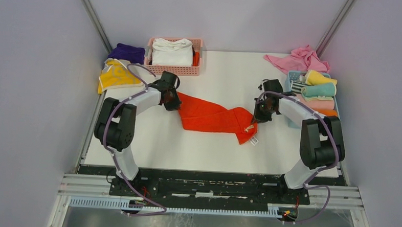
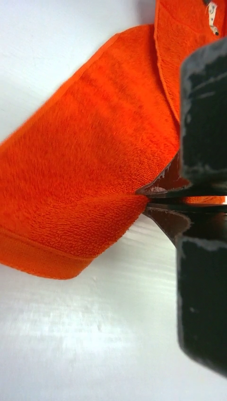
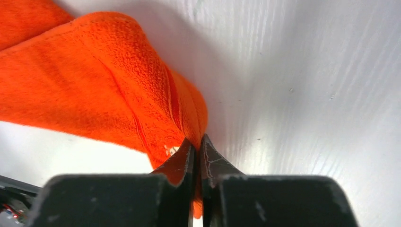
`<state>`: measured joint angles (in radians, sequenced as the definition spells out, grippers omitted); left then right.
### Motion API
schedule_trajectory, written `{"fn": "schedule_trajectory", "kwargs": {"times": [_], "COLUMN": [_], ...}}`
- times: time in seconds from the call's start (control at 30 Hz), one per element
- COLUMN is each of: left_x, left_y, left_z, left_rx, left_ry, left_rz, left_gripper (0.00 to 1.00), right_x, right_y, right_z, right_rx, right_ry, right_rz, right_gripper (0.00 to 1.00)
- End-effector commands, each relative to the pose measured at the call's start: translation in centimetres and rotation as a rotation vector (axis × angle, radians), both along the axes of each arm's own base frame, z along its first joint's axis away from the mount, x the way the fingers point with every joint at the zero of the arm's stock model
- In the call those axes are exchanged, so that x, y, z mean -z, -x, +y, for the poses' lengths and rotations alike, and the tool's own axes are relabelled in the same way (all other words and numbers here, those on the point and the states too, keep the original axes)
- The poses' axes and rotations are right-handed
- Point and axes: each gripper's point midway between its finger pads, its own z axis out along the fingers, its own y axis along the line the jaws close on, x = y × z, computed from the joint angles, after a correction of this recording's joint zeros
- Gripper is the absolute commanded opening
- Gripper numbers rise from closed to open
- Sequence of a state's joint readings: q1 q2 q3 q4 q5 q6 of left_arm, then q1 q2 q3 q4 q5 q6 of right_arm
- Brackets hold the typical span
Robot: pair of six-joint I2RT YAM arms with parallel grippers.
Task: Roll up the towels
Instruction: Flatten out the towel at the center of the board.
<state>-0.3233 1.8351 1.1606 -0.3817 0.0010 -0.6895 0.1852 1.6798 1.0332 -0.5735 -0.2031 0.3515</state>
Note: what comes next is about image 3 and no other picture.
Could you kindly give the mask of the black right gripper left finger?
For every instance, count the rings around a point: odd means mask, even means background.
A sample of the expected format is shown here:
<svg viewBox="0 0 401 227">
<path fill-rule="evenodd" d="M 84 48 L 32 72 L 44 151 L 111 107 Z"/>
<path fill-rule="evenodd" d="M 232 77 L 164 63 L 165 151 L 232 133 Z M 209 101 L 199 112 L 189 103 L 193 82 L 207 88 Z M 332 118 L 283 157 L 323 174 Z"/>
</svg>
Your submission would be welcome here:
<svg viewBox="0 0 401 227">
<path fill-rule="evenodd" d="M 28 227 L 191 227 L 196 154 L 184 140 L 149 174 L 59 175 L 47 182 Z"/>
</svg>

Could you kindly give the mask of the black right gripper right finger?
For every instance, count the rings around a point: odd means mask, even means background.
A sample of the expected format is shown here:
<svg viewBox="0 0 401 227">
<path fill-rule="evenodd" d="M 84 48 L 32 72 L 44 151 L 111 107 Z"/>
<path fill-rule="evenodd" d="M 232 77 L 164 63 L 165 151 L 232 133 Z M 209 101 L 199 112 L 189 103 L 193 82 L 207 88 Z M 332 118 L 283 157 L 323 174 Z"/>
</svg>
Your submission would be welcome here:
<svg viewBox="0 0 401 227">
<path fill-rule="evenodd" d="M 206 227 L 356 227 L 338 183 L 319 175 L 246 175 L 204 135 L 200 147 Z"/>
</svg>

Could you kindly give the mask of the orange red towel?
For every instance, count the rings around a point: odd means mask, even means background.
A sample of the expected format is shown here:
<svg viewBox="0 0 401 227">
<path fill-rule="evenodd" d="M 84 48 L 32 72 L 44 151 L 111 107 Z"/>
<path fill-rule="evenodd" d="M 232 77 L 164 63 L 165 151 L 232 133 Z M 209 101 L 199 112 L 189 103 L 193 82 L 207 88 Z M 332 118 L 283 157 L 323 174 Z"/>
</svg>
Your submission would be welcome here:
<svg viewBox="0 0 401 227">
<path fill-rule="evenodd" d="M 135 19 L 3 0 L 0 119 L 132 148 L 157 168 L 184 139 L 200 148 L 208 111 Z"/>
</svg>

